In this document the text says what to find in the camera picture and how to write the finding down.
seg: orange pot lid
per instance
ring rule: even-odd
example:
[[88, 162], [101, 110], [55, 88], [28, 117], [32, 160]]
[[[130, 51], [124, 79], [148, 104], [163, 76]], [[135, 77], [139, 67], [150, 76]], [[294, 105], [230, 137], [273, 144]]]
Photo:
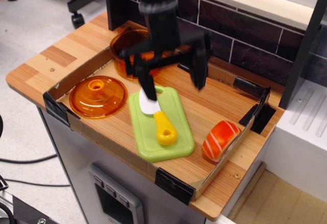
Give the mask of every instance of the orange pot lid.
[[127, 100], [127, 89], [120, 81], [94, 76], [80, 82], [71, 92], [73, 111], [85, 118], [104, 118], [120, 110]]

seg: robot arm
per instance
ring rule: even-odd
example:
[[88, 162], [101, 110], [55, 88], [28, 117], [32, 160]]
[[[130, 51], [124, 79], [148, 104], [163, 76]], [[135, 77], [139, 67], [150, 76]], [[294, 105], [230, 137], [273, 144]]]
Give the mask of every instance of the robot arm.
[[[121, 51], [127, 74], [137, 76], [148, 98], [156, 100], [150, 70], [180, 62], [190, 72], [194, 85], [198, 89], [203, 88], [207, 76], [207, 60], [211, 53], [208, 33], [179, 31], [176, 15], [178, 0], [140, 1], [139, 11], [145, 17], [149, 36], [144, 42]], [[174, 51], [181, 44], [189, 44], [190, 50], [161, 59], [163, 51]], [[149, 61], [141, 59], [140, 53], [148, 51], [153, 51], [155, 57]], [[129, 60], [132, 54], [135, 55], [133, 64]]]

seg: dark tile wall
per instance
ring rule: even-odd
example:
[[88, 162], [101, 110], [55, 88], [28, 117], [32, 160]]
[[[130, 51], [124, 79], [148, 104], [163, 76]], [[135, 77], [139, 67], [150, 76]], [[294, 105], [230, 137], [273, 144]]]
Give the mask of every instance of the dark tile wall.
[[[145, 25], [137, 0], [129, 0], [131, 20]], [[179, 0], [180, 30], [212, 33], [213, 55], [285, 85], [304, 31], [214, 0]]]
[[307, 79], [327, 87], [327, 27], [322, 26], [321, 41]]

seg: yellow knife handle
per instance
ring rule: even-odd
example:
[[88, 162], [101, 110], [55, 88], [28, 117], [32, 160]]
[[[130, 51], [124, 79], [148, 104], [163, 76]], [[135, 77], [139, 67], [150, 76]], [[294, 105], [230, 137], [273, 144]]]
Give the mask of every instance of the yellow knife handle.
[[157, 111], [153, 117], [157, 125], [157, 139], [159, 143], [162, 145], [173, 144], [177, 140], [178, 134], [172, 122], [162, 110]]

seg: salmon nigiri toy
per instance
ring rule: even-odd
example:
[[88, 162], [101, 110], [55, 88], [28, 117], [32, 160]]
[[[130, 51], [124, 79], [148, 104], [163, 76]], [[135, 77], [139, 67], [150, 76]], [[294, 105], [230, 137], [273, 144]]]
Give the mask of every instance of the salmon nigiri toy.
[[202, 153], [218, 162], [225, 149], [241, 134], [241, 130], [228, 121], [219, 122], [207, 135], [202, 145]]

